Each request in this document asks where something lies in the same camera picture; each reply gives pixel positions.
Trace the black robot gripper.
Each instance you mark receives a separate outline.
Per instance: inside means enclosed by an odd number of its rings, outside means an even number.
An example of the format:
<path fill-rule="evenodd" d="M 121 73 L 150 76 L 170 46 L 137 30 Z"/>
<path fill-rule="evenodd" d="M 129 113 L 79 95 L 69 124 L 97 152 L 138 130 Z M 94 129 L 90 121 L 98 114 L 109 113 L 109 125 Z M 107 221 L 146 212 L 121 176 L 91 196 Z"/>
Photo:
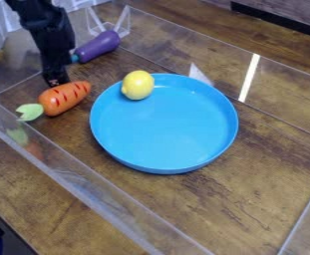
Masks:
<path fill-rule="evenodd" d="M 54 88 L 71 82 L 65 67 L 71 63 L 75 33 L 67 11 L 51 0 L 4 0 L 19 15 L 22 27 L 30 31 L 41 51 L 43 79 Z"/>

